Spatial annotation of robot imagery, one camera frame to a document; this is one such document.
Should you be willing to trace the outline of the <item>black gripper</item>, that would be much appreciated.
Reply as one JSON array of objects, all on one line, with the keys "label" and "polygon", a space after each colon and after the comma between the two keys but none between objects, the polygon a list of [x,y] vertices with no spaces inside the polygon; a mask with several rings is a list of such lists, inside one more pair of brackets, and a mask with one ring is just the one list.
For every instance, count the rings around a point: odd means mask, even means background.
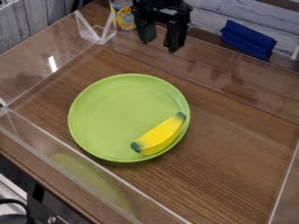
[{"label": "black gripper", "polygon": [[144,44],[156,38],[154,22],[166,24],[162,45],[169,53],[174,53],[185,43],[189,30],[192,7],[184,0],[133,0],[138,38]]}]

